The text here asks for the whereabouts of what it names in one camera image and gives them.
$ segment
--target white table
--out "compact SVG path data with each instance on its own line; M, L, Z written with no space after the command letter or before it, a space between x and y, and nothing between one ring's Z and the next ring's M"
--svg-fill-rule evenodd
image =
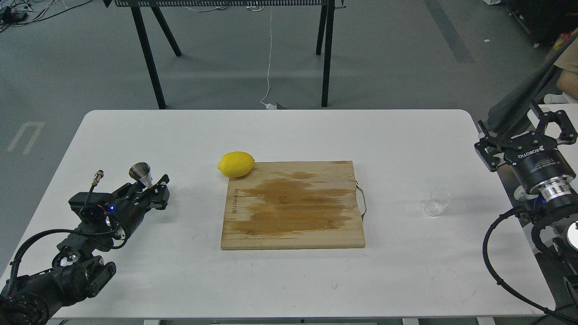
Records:
M127 245L103 253L117 275L58 318L273 319L541 315L497 286L481 256L488 226L511 205L473 145L461 110L94 111L83 120L24 238L74 228L68 199L127 181L151 165L171 177L165 211L145 217ZM220 157L353 160L368 212L363 249L221 251L227 179ZM453 194L446 213L421 210L428 191ZM21 274L49 267L64 236L27 253ZM494 232L490 259L515 289L554 300L515 218ZM8 277L5 271L2 280Z

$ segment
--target black cable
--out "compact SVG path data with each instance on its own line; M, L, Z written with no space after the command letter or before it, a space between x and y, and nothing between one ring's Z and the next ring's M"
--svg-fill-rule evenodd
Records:
M11 9L11 15L15 14L15 13L19 13L19 12L32 12L33 10L16 10L16 7L20 6L20 5L26 5L26 8L28 9L32 9L32 7L30 6L30 4L27 1L22 1L20 3L16 3L16 0L12 0L12 3L10 5L7 5L3 8L10 8ZM2 27L0 28L0 33L2 33L3 31L7 30L8 27L10 27L11 24L4 21L2 23Z
M544 306L541 306L541 305L533 302L532 300L524 297L521 293L515 291L514 288L510 287L498 275L498 273L496 272L496 270L494 269L494 267L490 263L490 258L488 256L488 242L490 240L490 235L492 234L493 230L496 229L496 227L500 224L500 222L508 219L509 217L511 217L513 215L519 215L520 213L523 213L523 212L526 212L525 209L523 209L523 208L520 208L520 207L512 208L509 211L507 211L506 213L500 215L496 219L496 221L494 221L494 223L492 223L492 225L490 225L488 231L486 232L486 235L484 237L484 243L482 245L482 255L484 257L484 263L486 264L486 268L488 269L488 271L490 272L492 277L497 281L497 284L499 286L503 287L506 291L508 291L514 297L520 299L521 301L524 301L525 303L527 303L531 306L534 306L535 308L540 309L546 315L551 315L552 317L555 317L556 319L561 320L562 322L564 322L566 324L578 325L578 319L572 318L572 317L564 315L562 313L558 313L556 311L552 311L552 310L550 310Z
M88 190L88 194L86 194L86 199L84 200L84 206L88 205L88 200L90 200L90 196L92 195L92 191L94 191L94 188L96 187L96 184L92 184L90 186L90 189Z
M125 237L125 238L123 239L123 242L122 242L122 244L120 244L120 245L118 245L118 246L115 246L115 247L113 247L113 248L111 248L111 249L121 249L121 248L123 248L123 247L124 247L124 245L126 245L126 244L127 244L127 240L128 240L128 238L127 238L127 237Z
M11 8L15 8L16 6L17 6L17 5L16 5L16 0L12 0L12 3L10 4L10 7L11 7ZM34 21L34 20L37 19L38 17L40 17L40 16L42 16L43 14L45 14L49 7L50 7L50 5L48 5L48 7L44 8L44 9L42 9L42 11L40 11L40 12L36 15L36 17L34 17L34 18L32 19L32 21ZM10 26L19 26L19 25L20 25L20 24L10 24L10 23L7 23L7 22L4 22L4 24L6 25L6 27L4 27L2 30L0 30L0 33L2 33L3 31L7 30L8 27L10 27Z
M69 230L69 229L52 229L52 230L46 230L46 231L39 232L36 235L28 238L22 245L20 245L20 247L16 251L16 254L14 255L14 260L10 263L10 265L12 265L12 269L10 270L10 282L8 284L8 290L6 291L6 295L7 296L11 295L12 291L14 290L14 286L16 285L16 278L18 277L18 268L20 267L20 262L22 262L22 257L24 256L24 253L26 253L26 251L35 242L37 242L41 238L46 237L46 236L51 235L51 234L60 234L60 233L76 234L76 235L91 238L91 237L112 235L117 231L118 231L118 229L111 230L108 232L100 232L100 233L92 234L89 232L81 232L81 231L75 231L75 230Z
M566 308L568 308L568 307L573 307L573 306L574 306L574 304L564 305L564 306L561 306L561 307L559 307L559 308L556 308L555 311L556 311L556 312L559 312L559 311L561 311L561 310L563 310L563 309L566 309ZM546 318L548 318L548 317L553 317L553 316L551 316L551 315L544 315L544 316L536 319L535 321L533 321L530 325L538 325L540 322L543 322L543 321L544 321Z
M37 22L39 22L39 21L47 20L47 19L50 19L50 18L52 18L52 17L56 17L56 16L58 16L58 15L61 14L61 13L65 13L65 12L67 12L67 11L69 11L69 10L72 10L72 9L74 9L74 8L78 8L78 7L84 6L85 4L87 4L87 3L89 3L89 2L92 2L92 0L88 0L88 1L85 2L85 3L81 3L81 4L76 5L76 6L74 6L74 7L70 7L70 8L68 8L67 10L61 11L61 12L59 12L59 13L56 13L56 14L54 14L54 15L52 15L52 16L49 16L49 17L46 17L46 18L37 19L37 20L31 20L31 21L29 21L29 22L27 22L27 23L22 23L22 24L14 24L13 26L17 26L17 27L26 26L26 25L28 25L28 24L37 23Z
M542 230L544 230L550 224L561 220L563 217L564 217L563 215L556 215L556 214L542 217L540 220L538 220L538 222L534 224L534 226L532 227L532 231L530 232L530 237L532 238L532 242L534 243L536 248L540 252L542 252L542 254L554 260L560 260L561 256L556 252L552 251L551 249L549 249L544 244L544 242L542 242L540 232L542 232Z

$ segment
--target black table leg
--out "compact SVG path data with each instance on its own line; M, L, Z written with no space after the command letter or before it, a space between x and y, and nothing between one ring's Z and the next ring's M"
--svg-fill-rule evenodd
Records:
M169 29L169 25L166 23L165 17L161 13L161 9L159 7L151 7L150 9L153 10L154 16L157 18L158 24L161 26L162 31L165 33L166 39L169 41L169 44L171 44L175 55L178 57L183 55L183 53L180 51L179 45L177 45L177 42L175 41L173 33L171 33L171 30Z
M327 107L329 97L329 71L331 69L331 46L333 43L333 20L335 18L335 0L327 4L327 30L325 31L325 63L323 65L323 90L321 107Z
M321 55L321 47L323 46L323 33L325 32L325 25L327 23L327 5L321 6L321 18L319 18L319 33L317 34L317 50L315 54Z
M165 98L162 95L161 82L158 80L157 68L154 65L153 52L150 50L149 39L146 36L145 22L139 7L131 7L132 17L135 20L136 31L139 34L140 46L143 49L146 67L149 70L150 81L153 83L154 95L157 97L159 109L165 109Z

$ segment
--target floor marking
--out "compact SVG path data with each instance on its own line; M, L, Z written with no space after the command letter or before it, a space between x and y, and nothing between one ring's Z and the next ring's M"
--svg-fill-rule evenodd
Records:
M454 58L458 63L475 63L472 54L466 47L464 40L460 37L460 33L455 30L454 24L451 23L445 10L438 0L424 0L430 14L443 37L446 39L447 45L450 47Z
M16 134L14 139L12 139L12 141L10 142L10 145L8 146L8 149L6 149L6 151L11 152L12 150L14 150L14 148L16 147L16 144L18 143L18 141L22 137L22 134L24 134L24 131L26 130L27 127L36 127L34 134L32 134L32 138L30 138L30 140L28 141L28 144L24 148L24 151L22 151L22 154L28 154L30 152L30 150L32 149L32 146L34 145L34 143L38 139L38 136L40 135L40 132L42 131L42 128L44 127L45 124L46 124L46 122L26 122L26 123L22 124L22 126L20 127L20 130L18 130L18 133Z

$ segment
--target lemon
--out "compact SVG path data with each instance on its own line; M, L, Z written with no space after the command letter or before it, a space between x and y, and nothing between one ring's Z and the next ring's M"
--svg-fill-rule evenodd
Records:
M236 178L247 175L253 169L254 164L253 156L246 152L235 151L224 155L217 168L226 177Z

